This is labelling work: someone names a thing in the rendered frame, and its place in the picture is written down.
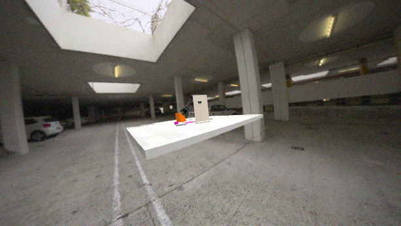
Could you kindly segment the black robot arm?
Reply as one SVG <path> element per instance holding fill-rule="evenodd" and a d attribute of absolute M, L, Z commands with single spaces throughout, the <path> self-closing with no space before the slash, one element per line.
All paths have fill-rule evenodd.
<path fill-rule="evenodd" d="M 194 106 L 193 106 L 193 95 L 194 95 L 194 94 L 192 94 L 192 95 L 190 96 L 190 100 L 188 101 L 188 103 L 186 104 L 186 106 L 184 106 L 182 109 L 180 109 L 180 114 L 181 114 L 181 115 L 184 115 L 184 114 L 187 113 L 187 111 L 189 110 L 189 109 L 188 109 L 189 105 L 192 105 L 192 107 L 194 108 Z"/>

